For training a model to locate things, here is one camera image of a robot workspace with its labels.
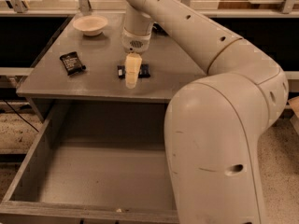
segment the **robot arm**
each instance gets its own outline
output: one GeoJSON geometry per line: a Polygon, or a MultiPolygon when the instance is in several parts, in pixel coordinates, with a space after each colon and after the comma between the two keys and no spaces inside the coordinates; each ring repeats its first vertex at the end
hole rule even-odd
{"type": "MultiPolygon", "coordinates": [[[[180,223],[267,223],[257,143],[286,104],[284,72],[249,41],[177,0],[127,1],[134,16],[158,22],[207,74],[182,88],[165,116],[180,223]]],[[[128,30],[133,35],[138,28],[128,30]]],[[[143,43],[137,36],[131,41],[143,43]]],[[[148,46],[140,51],[132,44],[123,43],[136,53],[148,46]]]]}

